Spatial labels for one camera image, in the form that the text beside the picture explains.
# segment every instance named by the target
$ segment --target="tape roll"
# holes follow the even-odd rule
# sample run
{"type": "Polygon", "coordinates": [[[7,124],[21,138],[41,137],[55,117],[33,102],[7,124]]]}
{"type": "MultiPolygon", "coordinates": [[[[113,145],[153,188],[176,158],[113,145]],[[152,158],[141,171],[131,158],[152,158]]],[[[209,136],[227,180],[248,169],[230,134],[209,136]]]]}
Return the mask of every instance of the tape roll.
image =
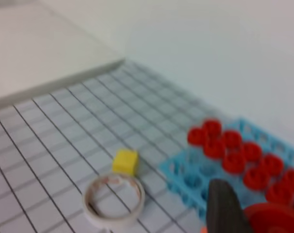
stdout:
{"type": "Polygon", "coordinates": [[[119,230],[126,228],[137,220],[140,215],[145,202],[145,191],[142,184],[135,178],[123,174],[123,173],[109,173],[94,179],[86,189],[85,194],[82,197],[82,206],[86,218],[99,229],[119,230]],[[103,186],[108,183],[122,184],[128,182],[128,184],[134,188],[136,195],[139,199],[136,207],[131,210],[128,215],[121,217],[102,217],[99,216],[90,206],[93,194],[99,191],[103,186]]]}

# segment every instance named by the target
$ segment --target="red disc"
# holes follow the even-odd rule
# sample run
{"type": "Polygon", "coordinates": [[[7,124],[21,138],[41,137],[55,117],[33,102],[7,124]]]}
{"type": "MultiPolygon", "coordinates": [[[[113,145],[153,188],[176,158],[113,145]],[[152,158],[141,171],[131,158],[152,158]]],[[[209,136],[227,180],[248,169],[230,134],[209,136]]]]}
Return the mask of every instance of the red disc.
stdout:
{"type": "Polygon", "coordinates": [[[245,186],[254,191],[265,189],[269,181],[269,173],[259,167],[249,169],[243,178],[245,186]]]}
{"type": "Polygon", "coordinates": [[[207,139],[207,133],[201,128],[192,128],[188,132],[187,140],[192,146],[203,146],[207,139]]]}
{"type": "Polygon", "coordinates": [[[254,233],[294,233],[294,208],[260,203],[244,210],[254,233]]]}
{"type": "Polygon", "coordinates": [[[294,192],[294,169],[288,169],[283,175],[282,182],[294,192]]]}
{"type": "Polygon", "coordinates": [[[205,120],[202,126],[211,138],[217,138],[221,135],[221,123],[216,119],[205,120]]]}
{"type": "Polygon", "coordinates": [[[289,205],[292,203],[294,195],[283,183],[275,183],[269,187],[265,198],[269,202],[289,205]]]}
{"type": "Polygon", "coordinates": [[[204,154],[211,159],[222,159],[225,156],[226,148],[220,140],[210,140],[204,144],[204,154]]]}
{"type": "Polygon", "coordinates": [[[253,142],[246,142],[242,145],[243,155],[248,162],[257,162],[262,155],[260,146],[253,142]]]}
{"type": "Polygon", "coordinates": [[[228,149],[237,149],[242,144],[242,137],[239,132],[227,130],[222,135],[222,140],[228,149]]]}
{"type": "Polygon", "coordinates": [[[240,152],[231,152],[225,156],[223,169],[231,174],[241,174],[245,169],[245,158],[240,152]]]}
{"type": "Polygon", "coordinates": [[[271,176],[278,176],[281,174],[284,164],[280,158],[269,153],[261,159],[260,167],[266,170],[271,176]]]}

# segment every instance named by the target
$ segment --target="red cap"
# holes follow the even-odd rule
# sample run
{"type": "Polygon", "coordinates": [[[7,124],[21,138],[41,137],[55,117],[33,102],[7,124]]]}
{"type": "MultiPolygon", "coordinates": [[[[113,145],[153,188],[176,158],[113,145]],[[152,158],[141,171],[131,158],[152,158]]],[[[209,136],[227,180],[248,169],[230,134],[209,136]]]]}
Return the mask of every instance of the red cap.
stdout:
{"type": "Polygon", "coordinates": [[[254,233],[294,233],[294,208],[260,203],[244,210],[254,233]]]}
{"type": "Polygon", "coordinates": [[[260,167],[266,170],[271,176],[278,176],[281,174],[284,164],[280,158],[269,153],[261,159],[260,167]]]}
{"type": "Polygon", "coordinates": [[[288,169],[283,175],[282,182],[294,192],[294,169],[288,169]]]}
{"type": "Polygon", "coordinates": [[[203,146],[208,138],[205,130],[201,128],[192,128],[188,132],[188,143],[193,146],[203,146]]]}
{"type": "Polygon", "coordinates": [[[246,142],[242,145],[243,155],[248,162],[257,162],[262,155],[260,146],[253,142],[246,142]]]}
{"type": "Polygon", "coordinates": [[[245,158],[240,152],[232,152],[225,156],[223,169],[231,174],[241,174],[245,169],[245,158]]]}
{"type": "Polygon", "coordinates": [[[254,191],[265,189],[269,181],[269,173],[259,167],[249,169],[243,178],[245,186],[254,191]]]}
{"type": "Polygon", "coordinates": [[[209,135],[209,137],[217,138],[221,135],[221,123],[216,119],[205,120],[202,126],[209,135]]]}
{"type": "Polygon", "coordinates": [[[221,159],[225,156],[226,148],[220,140],[210,140],[204,144],[204,154],[211,159],[221,159]]]}
{"type": "Polygon", "coordinates": [[[242,144],[242,137],[240,133],[233,130],[225,131],[222,135],[222,140],[228,149],[237,149],[242,144]]]}
{"type": "Polygon", "coordinates": [[[293,197],[293,193],[283,183],[273,184],[265,194],[267,201],[284,205],[291,204],[293,197]]]}

